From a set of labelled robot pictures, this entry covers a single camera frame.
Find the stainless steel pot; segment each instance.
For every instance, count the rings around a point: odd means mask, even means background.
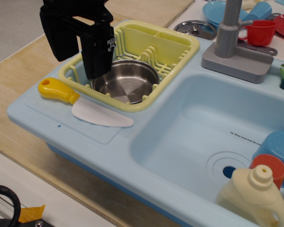
[[[119,60],[112,70],[92,81],[92,88],[102,94],[130,104],[142,101],[143,95],[152,92],[153,84],[159,84],[158,72],[149,64],[138,60]]]

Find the toy sink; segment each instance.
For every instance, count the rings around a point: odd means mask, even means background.
[[[71,106],[41,98],[37,85],[8,108],[9,118],[69,159],[182,226],[253,227],[214,203],[230,170],[249,167],[266,136],[284,130],[284,90],[275,59],[253,84],[201,66],[200,50],[148,108],[123,112],[130,128],[76,119]],[[46,77],[58,77],[60,67]]]

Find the blue plate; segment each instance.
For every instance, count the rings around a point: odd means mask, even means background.
[[[226,1],[211,1],[203,6],[203,13],[210,22],[218,26],[223,21]],[[241,9],[239,18],[243,20],[247,12]]]

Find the metal lid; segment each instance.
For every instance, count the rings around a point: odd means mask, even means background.
[[[208,40],[213,40],[217,36],[217,29],[213,25],[201,20],[182,22],[174,30]]]

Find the wooden surface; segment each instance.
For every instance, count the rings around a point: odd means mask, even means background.
[[[113,25],[129,18],[168,26],[191,3],[191,0],[110,0],[106,7],[115,17]],[[177,227],[153,209],[54,154],[44,141],[8,119],[7,107],[59,64],[45,36],[0,64],[0,153],[116,226]]]

